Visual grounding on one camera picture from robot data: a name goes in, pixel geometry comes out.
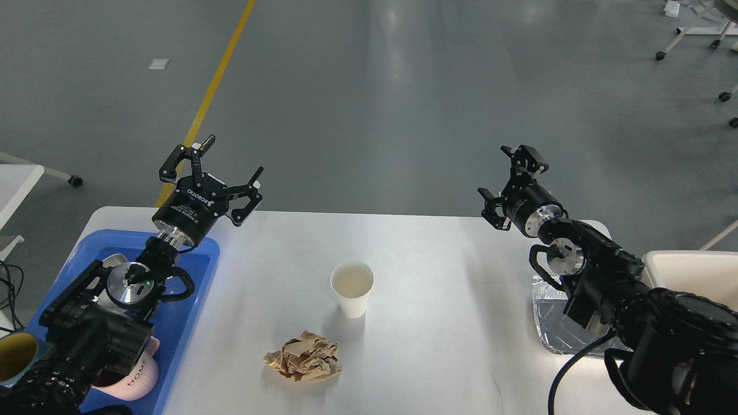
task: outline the black cable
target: black cable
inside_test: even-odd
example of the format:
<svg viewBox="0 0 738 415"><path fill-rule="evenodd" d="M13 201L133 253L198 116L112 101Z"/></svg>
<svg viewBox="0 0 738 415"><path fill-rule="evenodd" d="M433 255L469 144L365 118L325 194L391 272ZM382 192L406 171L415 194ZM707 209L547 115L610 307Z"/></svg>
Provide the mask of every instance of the black cable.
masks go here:
<svg viewBox="0 0 738 415"><path fill-rule="evenodd" d="M531 247L531 253L528 256L528 262L531 264L531 267L533 267L533 270L535 272L538 272L538 276L543 278L543 281L546 281L548 285L552 286L553 288L557 289L558 291L564 291L564 287L556 282L549 274L546 272L546 270L543 269L543 267L538 264L538 254L540 253L547 253L548 247L545 245L533 245Z"/></svg>
<svg viewBox="0 0 738 415"><path fill-rule="evenodd" d="M23 325L21 319L19 319L18 315L15 313L15 300L18 297L18 293L21 291L21 288L23 287L23 282L26 279L25 272L18 265L8 264L2 260L0 260L0 266L2 266L3 270L7 274L7 280L0 278L0 281L7 286L7 305L3 306L0 309L10 309L10 322L13 325L13 330L25 329L26 326ZM10 268L16 268L18 271L21 272L21 282L18 285L18 289L16 289L15 285L13 284L12 276L10 274Z"/></svg>
<svg viewBox="0 0 738 415"><path fill-rule="evenodd" d="M548 415L554 415L553 409L554 400L556 399L556 390L559 388L561 379L564 378L566 372L568 372L575 363L579 362L580 359L586 356L587 353L612 340L616 334L617 332L615 331L615 329L610 329L610 331L607 332L606 335L600 337L599 339L586 345L582 350L578 351L571 359L569 359L569 361L566 362L566 364L564 364L559 369L559 373L557 373L556 377L554 377L553 382L551 383L551 389L548 391Z"/></svg>

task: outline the white table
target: white table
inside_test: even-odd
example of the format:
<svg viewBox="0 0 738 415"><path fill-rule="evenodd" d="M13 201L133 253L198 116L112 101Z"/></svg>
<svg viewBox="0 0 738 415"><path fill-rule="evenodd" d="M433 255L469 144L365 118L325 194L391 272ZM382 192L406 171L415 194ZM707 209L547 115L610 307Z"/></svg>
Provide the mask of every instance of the white table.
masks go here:
<svg viewBox="0 0 738 415"><path fill-rule="evenodd" d="M104 207L99 229L155 231L153 208ZM221 247L166 414L545 414L568 359L544 350L533 323L533 239L482 218L254 212L218 221ZM359 260L376 283L367 313L338 310L328 277ZM295 383L262 361L311 330L339 342L343 372ZM564 378L556 413L643 414L601 360Z"/></svg>
<svg viewBox="0 0 738 415"><path fill-rule="evenodd" d="M15 213L42 174L44 168L40 165L0 164L0 229ZM0 236L0 259L4 261L20 241L23 241L20 236Z"/></svg>

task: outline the paper cup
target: paper cup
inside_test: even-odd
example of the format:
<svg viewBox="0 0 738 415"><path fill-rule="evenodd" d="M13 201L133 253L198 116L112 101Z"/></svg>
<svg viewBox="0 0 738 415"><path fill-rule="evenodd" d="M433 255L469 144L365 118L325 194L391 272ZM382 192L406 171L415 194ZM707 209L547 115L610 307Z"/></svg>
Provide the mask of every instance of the paper cup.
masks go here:
<svg viewBox="0 0 738 415"><path fill-rule="evenodd" d="M331 273L331 288L338 297L341 312L348 318L364 314L372 287L374 274L363 262L340 264Z"/></svg>

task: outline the crumpled paper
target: crumpled paper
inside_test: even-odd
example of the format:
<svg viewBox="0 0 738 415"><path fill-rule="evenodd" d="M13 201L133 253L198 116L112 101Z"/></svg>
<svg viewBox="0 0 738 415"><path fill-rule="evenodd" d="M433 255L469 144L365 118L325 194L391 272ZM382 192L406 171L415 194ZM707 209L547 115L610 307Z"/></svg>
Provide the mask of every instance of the crumpled paper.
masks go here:
<svg viewBox="0 0 738 415"><path fill-rule="evenodd" d="M281 350L267 353L264 362L284 377L295 382L322 382L341 372L338 343L305 330L298 338L284 343Z"/></svg>
<svg viewBox="0 0 738 415"><path fill-rule="evenodd" d="M667 1L663 11L668 17L677 17L679 15L679 1Z"/></svg>

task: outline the blue tray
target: blue tray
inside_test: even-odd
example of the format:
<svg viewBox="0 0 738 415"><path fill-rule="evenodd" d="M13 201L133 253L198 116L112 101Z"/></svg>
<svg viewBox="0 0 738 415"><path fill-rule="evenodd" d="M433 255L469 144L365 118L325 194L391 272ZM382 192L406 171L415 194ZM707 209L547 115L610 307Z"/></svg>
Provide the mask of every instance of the blue tray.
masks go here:
<svg viewBox="0 0 738 415"><path fill-rule="evenodd" d="M85 267L95 259L103 260L115 253L121 253L133 261L143 250L146 239L153 233L130 232L125 230L98 230L89 234L77 245L72 257L64 264L59 276L54 280L41 306L26 326L26 332L38 338L46 338L46 328L38 325L41 313ZM154 355L159 365L159 379L154 389L141 399L124 402L108 394L92 389L80 406L82 411L90 411L106 405L127 405L135 415L154 415L164 411L169 390L185 352L187 341L195 325L197 314L207 295L210 282L215 274L220 248L210 238L206 238L193 252L179 256L178 267L184 268L195 281L196 291L187 300L163 303L156 308L151 318L154 324L154 337L161 340L161 346ZM167 293L181 292L184 285L177 278L167 281Z"/></svg>

